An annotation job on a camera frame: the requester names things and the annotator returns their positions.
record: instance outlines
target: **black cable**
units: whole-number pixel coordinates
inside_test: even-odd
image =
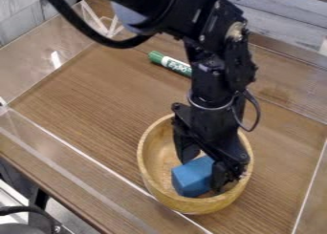
[[[99,34],[79,17],[65,0],[47,0],[61,13],[67,21],[97,43],[116,49],[127,49],[145,42],[152,36],[137,35],[127,40],[116,41]]]
[[[49,221],[51,234],[55,234],[56,222],[52,219],[52,217],[49,216],[49,214],[47,212],[44,212],[40,208],[33,207],[33,206],[0,207],[0,216],[12,215],[12,214],[21,213],[21,212],[32,212],[32,213],[37,213],[37,214],[45,216],[48,218],[48,221]]]

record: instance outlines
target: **robotic arm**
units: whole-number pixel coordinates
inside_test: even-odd
[[[89,29],[63,0],[48,1],[85,34],[109,47],[133,47],[160,32],[183,40],[193,76],[189,106],[172,104],[176,152],[181,163],[200,150],[215,160],[211,186],[221,191],[228,182],[240,179],[249,163],[237,129],[251,131],[260,117],[247,90],[256,66],[243,12],[227,0],[111,0],[121,23],[137,34],[113,41]],[[241,123],[247,100],[257,114],[251,129]]]

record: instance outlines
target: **wooden bowl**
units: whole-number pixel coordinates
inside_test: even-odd
[[[245,136],[240,140],[248,150],[251,163],[244,177],[219,196],[185,198],[171,184],[171,168],[180,165],[172,139],[172,115],[159,119],[145,131],[137,146],[137,165],[145,187],[157,201],[184,214],[208,214],[219,211],[239,198],[252,174],[252,148]]]

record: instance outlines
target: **green marker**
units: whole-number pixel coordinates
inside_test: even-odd
[[[167,67],[171,71],[187,77],[192,76],[192,69],[189,64],[163,55],[161,53],[152,51],[148,53],[149,60]]]

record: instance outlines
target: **blue block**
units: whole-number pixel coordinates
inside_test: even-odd
[[[211,190],[213,160],[204,156],[171,169],[171,181],[180,196],[195,198]]]

